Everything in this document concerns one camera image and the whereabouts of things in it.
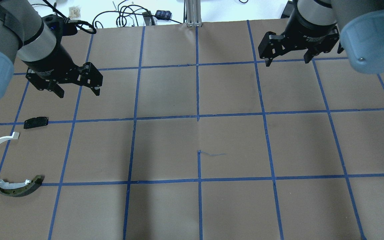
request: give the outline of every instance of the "grid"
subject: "grid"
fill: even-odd
[[[277,220],[278,220],[278,226],[279,226],[279,235],[280,238],[283,240],[284,239],[284,234],[283,234],[283,228],[282,228],[282,219],[281,219],[281,214],[280,214],[280,206],[279,206],[279,200],[278,200],[278,193],[277,193],[277,186],[276,186],[276,181],[277,180],[293,180],[293,179],[345,179],[347,188],[349,191],[350,195],[350,201],[352,202],[353,210],[355,213],[356,221],[358,224],[358,228],[361,234],[362,239],[366,239],[365,233],[363,231],[360,218],[359,218],[359,213],[355,204],[355,199],[354,199],[354,194],[352,192],[351,184],[349,182],[350,178],[368,178],[368,177],[384,177],[384,173],[374,173],[374,174],[348,174],[344,160],[343,160],[343,155],[342,151],[340,149],[340,144],[339,140],[337,138],[336,134],[336,129],[334,122],[332,120],[331,113],[337,113],[337,112],[358,112],[358,111],[384,111],[384,108],[365,108],[365,109],[330,109],[325,93],[324,93],[324,88],[319,76],[319,72],[317,69],[317,66],[315,64],[316,61],[324,61],[324,60],[340,60],[340,59],[347,59],[347,58],[319,58],[319,59],[313,59],[312,64],[315,70],[315,74],[318,80],[318,84],[320,87],[321,94],[323,96],[324,104],[326,109],[325,110],[315,110],[315,111],[275,111],[275,112],[266,112],[265,111],[265,105],[263,102],[263,97],[262,97],[262,90],[261,90],[261,85],[260,85],[260,79],[259,79],[259,70],[258,70],[258,63],[263,63],[264,61],[258,61],[256,59],[256,52],[254,49],[254,42],[253,42],[253,36],[251,32],[251,27],[250,27],[250,22],[247,21],[247,26],[248,26],[248,32],[250,35],[250,43],[253,51],[253,61],[239,61],[239,62],[224,62],[224,63],[203,63],[201,64],[199,62],[199,47],[198,47],[198,32],[199,28],[196,28],[195,30],[195,41],[196,41],[196,63],[195,64],[180,64],[180,65],[162,65],[162,66],[142,66],[142,56],[143,56],[143,43],[144,43],[144,38],[145,38],[145,27],[143,27],[142,30],[142,35],[141,35],[141,44],[140,44],[140,58],[139,58],[139,65],[138,67],[119,67],[119,68],[103,68],[99,69],[100,71],[106,71],[106,70],[128,70],[128,69],[133,69],[138,71],[137,75],[137,87],[136,87],[136,96],[135,96],[135,103],[134,103],[134,117],[133,118],[122,118],[122,119],[89,119],[89,120],[76,120],[76,115],[78,112],[78,107],[79,107],[79,102],[81,100],[81,89],[82,87],[79,88],[77,100],[76,100],[76,107],[75,107],[75,112],[72,120],[59,120],[59,121],[49,121],[49,124],[59,124],[59,123],[70,123],[72,124],[71,130],[70,130],[70,135],[69,135],[69,140],[67,144],[67,149],[66,149],[66,154],[64,158],[64,163],[63,163],[63,168],[60,176],[60,181],[59,182],[54,182],[54,183],[46,183],[44,182],[42,184],[43,187],[45,186],[57,186],[57,195],[56,195],[56,200],[54,204],[54,210],[52,213],[52,220],[51,220],[51,225],[50,225],[50,230],[48,234],[48,239],[50,240],[52,238],[52,232],[53,232],[53,226],[56,218],[56,213],[57,213],[57,208],[58,208],[58,201],[59,201],[59,196],[60,192],[62,190],[63,186],[90,186],[90,185],[116,185],[116,184],[122,184],[126,185],[127,187],[127,192],[126,192],[126,200],[125,200],[125,215],[124,215],[124,227],[123,227],[123,239],[126,239],[126,231],[127,231],[127,222],[128,222],[128,209],[129,209],[129,200],[130,200],[130,188],[131,185],[133,184],[166,184],[166,183],[181,183],[181,182],[198,182],[198,211],[199,211],[199,237],[202,240],[203,237],[203,210],[202,210],[202,189],[201,189],[201,184],[202,182],[211,182],[211,181],[272,181],[273,182],[273,193],[274,193],[274,201],[275,201],[275,208],[276,208],[276,215],[277,215]],[[90,39],[90,44],[88,47],[88,53],[87,53],[87,61],[90,56],[90,50],[93,42],[93,36],[91,36]],[[273,62],[289,62],[289,61],[303,61],[302,59],[288,59],[288,60],[274,60]],[[230,65],[230,64],[254,64],[255,68],[255,74],[256,74],[256,79],[257,79],[257,87],[258,87],[258,93],[259,93],[259,100],[260,100],[260,105],[261,105],[261,112],[250,112],[250,113],[237,113],[237,114],[200,114],[200,103],[199,103],[199,67],[200,66],[209,66],[209,65]],[[196,67],[196,115],[181,115],[181,116],[164,116],[164,117],[137,117],[137,105],[138,105],[138,97],[139,97],[139,88],[140,88],[140,73],[142,69],[148,69],[148,68],[167,68],[167,67],[189,67],[195,65]],[[24,75],[25,73],[15,73],[15,75]],[[378,76],[378,80],[384,90],[384,82],[383,79],[380,75]],[[17,125],[22,125],[23,122],[18,122],[18,117],[20,114],[20,110],[23,105],[23,101],[26,96],[26,92],[29,86],[29,82],[26,83],[26,86],[24,88],[23,96],[20,102],[20,105],[17,110],[17,114],[15,117],[14,122],[11,123],[0,123],[1,125],[8,125],[12,126],[11,132],[14,131],[15,126]],[[343,168],[343,174],[342,175],[318,175],[318,176],[276,176],[274,166],[273,166],[273,161],[272,161],[272,152],[271,152],[271,142],[270,142],[270,135],[268,132],[268,125],[267,125],[267,115],[271,114],[307,114],[307,113],[326,113],[329,122],[331,125],[333,137],[337,146],[337,151],[340,157],[340,162]],[[136,136],[136,127],[137,127],[137,121],[144,121],[144,120],[156,120],[156,119],[176,119],[176,118],[196,118],[197,121],[200,120],[200,118],[203,117],[229,117],[229,116],[262,116],[263,117],[263,127],[265,131],[265,138],[266,138],[266,143],[267,143],[267,149],[268,149],[268,155],[269,155],[269,164],[270,164],[270,169],[271,169],[271,176],[270,177],[241,177],[241,178],[202,178],[201,177],[201,150],[197,152],[197,161],[198,161],[198,177],[193,178],[193,179],[173,179],[173,180],[155,180],[155,181],[132,181],[131,180],[131,175],[132,175],[132,167],[133,167],[133,161],[134,161],[134,143],[135,143],[135,136]],[[84,123],[84,122],[112,122],[112,121],[132,121],[133,124],[133,134],[132,134],[132,140],[131,140],[131,153],[130,153],[130,163],[129,163],[129,170],[128,170],[128,180],[127,181],[101,181],[101,182],[64,182],[64,172],[69,156],[69,151],[70,151],[70,145],[75,129],[75,124],[76,123]],[[2,170],[2,166],[4,164],[4,160],[6,158],[6,153],[8,151],[10,145],[10,141],[7,143],[4,154],[2,157],[2,161],[0,163],[0,172]]]

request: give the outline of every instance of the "black electrical wire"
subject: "black electrical wire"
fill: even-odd
[[[41,4],[41,3],[31,4],[31,6],[46,6],[46,7],[49,7],[48,5],[46,5],[46,4]]]
[[[102,28],[104,28],[104,27],[103,27],[103,24],[102,24],[101,22],[96,21],[96,22],[95,22],[95,24],[96,24],[96,25],[95,25],[96,29],[97,29],[97,23],[100,23],[100,25],[102,26]]]
[[[99,13],[98,15],[96,15],[96,17],[94,17],[94,19],[93,19],[93,21],[92,21],[93,26],[95,26],[96,18],[97,18],[97,17],[99,17],[100,15],[102,15],[102,14],[104,14],[104,13],[108,13],[108,12],[117,12],[117,13],[120,13],[119,11],[104,11],[104,12],[101,12],[101,13]],[[144,14],[134,13],[134,12],[125,12],[125,14],[129,14],[129,15],[140,15],[140,16],[146,16],[146,17],[155,17],[155,15],[144,15]],[[170,19],[169,21],[173,21],[173,22],[175,22],[175,23],[182,24],[182,23],[180,23],[180,22],[178,22],[178,21],[176,21],[176,20],[172,20],[172,19]]]
[[[51,5],[47,0],[42,0],[45,4],[47,4],[51,9],[53,9],[54,12],[58,13],[61,17],[63,18],[67,18],[63,13],[61,13],[57,8],[55,8],[53,5]],[[92,30],[87,30],[87,29],[84,29],[82,26],[88,26],[90,27]],[[96,28],[94,27],[94,24],[90,24],[89,22],[86,22],[86,21],[81,21],[79,20],[79,23],[76,25],[76,27],[78,27],[79,29],[81,29],[82,31],[86,32],[86,33],[89,33],[89,34],[96,34],[97,33],[97,30]]]

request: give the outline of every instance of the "dark green curved part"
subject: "dark green curved part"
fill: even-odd
[[[35,176],[31,183],[27,184],[24,187],[16,188],[16,189],[3,189],[0,188],[0,193],[5,196],[10,197],[23,197],[33,193],[35,190],[41,186],[44,177],[41,175]]]

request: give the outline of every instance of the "black cable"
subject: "black cable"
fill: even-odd
[[[53,5],[51,5],[47,0],[42,0],[44,3],[46,3],[51,9],[53,9],[54,12],[58,13],[61,17],[63,18],[67,18],[63,13],[61,13],[57,8],[55,8]],[[92,30],[89,31],[87,29],[84,29],[82,26],[88,26],[90,27]],[[76,27],[78,27],[79,29],[81,29],[82,31],[86,32],[86,33],[89,33],[89,34],[96,34],[97,33],[97,30],[96,28],[94,27],[94,24],[90,24],[89,22],[86,22],[86,21],[82,21],[82,20],[79,20],[78,24],[76,25]]]
[[[48,5],[46,5],[46,4],[41,4],[41,3],[31,4],[31,6],[46,6],[46,7],[49,7]]]
[[[102,28],[104,28],[104,27],[103,27],[103,24],[102,24],[101,22],[96,21],[96,22],[95,22],[95,28],[96,28],[96,29],[97,29],[97,23],[100,23],[100,25],[102,26]]]
[[[95,26],[95,22],[96,22],[96,18],[97,18],[97,17],[99,17],[100,15],[102,15],[102,14],[104,14],[104,13],[108,13],[108,12],[117,12],[117,13],[119,13],[119,11],[104,11],[104,12],[101,12],[101,13],[99,13],[98,15],[96,15],[96,17],[94,17],[94,19],[93,19],[93,21],[92,21],[93,25]],[[143,14],[140,14],[140,13],[132,13],[132,12],[125,12],[125,14],[129,14],[129,15],[140,15],[140,16],[147,16],[147,17],[155,17],[155,15],[143,15]],[[178,21],[176,21],[176,20],[172,20],[172,19],[170,19],[170,20],[168,20],[168,21],[173,21],[173,22],[175,22],[175,23],[182,24],[182,23],[180,23],[180,22],[178,22]]]

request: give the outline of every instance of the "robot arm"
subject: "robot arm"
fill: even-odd
[[[328,53],[340,39],[338,53],[348,53],[361,73],[384,72],[384,0],[293,0],[294,10],[281,35],[267,32],[259,45],[266,66],[293,50],[304,50],[305,63]]]
[[[74,83],[99,96],[101,73],[90,62],[75,65],[60,43],[63,36],[76,34],[81,23],[56,15],[41,18],[27,0],[0,0],[0,98],[14,73],[16,55],[29,67],[26,78],[40,91],[62,98],[58,84]]]

